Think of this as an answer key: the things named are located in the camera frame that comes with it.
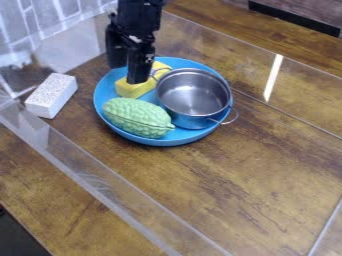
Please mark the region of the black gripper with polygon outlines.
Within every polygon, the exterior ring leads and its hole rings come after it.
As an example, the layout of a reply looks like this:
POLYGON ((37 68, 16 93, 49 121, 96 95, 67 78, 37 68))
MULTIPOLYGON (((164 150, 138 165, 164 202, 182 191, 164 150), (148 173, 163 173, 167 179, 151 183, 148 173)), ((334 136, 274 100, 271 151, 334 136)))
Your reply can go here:
POLYGON ((155 36, 160 28, 164 0, 118 0, 106 28, 107 62, 111 69, 126 66, 128 49, 130 84, 148 80, 155 59, 155 36))

